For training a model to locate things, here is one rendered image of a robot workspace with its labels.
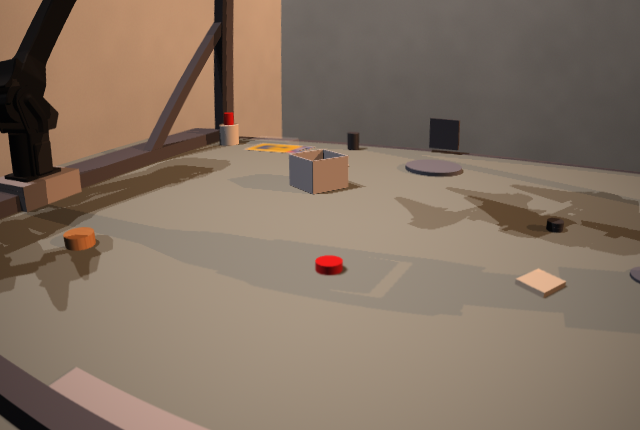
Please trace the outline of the tan flat rectangular pad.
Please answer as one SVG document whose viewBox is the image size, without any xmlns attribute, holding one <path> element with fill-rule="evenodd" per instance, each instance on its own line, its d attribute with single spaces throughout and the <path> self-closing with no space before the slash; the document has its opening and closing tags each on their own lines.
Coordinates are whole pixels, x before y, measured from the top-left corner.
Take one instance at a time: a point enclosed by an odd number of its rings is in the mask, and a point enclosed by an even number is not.
<svg viewBox="0 0 640 430">
<path fill-rule="evenodd" d="M 515 284 L 545 298 L 565 287 L 566 281 L 540 269 L 516 278 Z"/>
</svg>

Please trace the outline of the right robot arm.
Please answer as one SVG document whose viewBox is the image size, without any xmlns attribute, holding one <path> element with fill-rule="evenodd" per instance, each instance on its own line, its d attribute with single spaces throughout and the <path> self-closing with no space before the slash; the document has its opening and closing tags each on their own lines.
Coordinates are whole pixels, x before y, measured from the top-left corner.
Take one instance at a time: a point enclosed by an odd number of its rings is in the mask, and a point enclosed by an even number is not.
<svg viewBox="0 0 640 430">
<path fill-rule="evenodd" d="M 5 179 L 30 182 L 61 172 L 49 141 L 58 112 L 43 96 L 47 61 L 75 2 L 43 0 L 13 60 L 0 62 L 0 132 L 8 133 L 13 166 Z"/>
</svg>

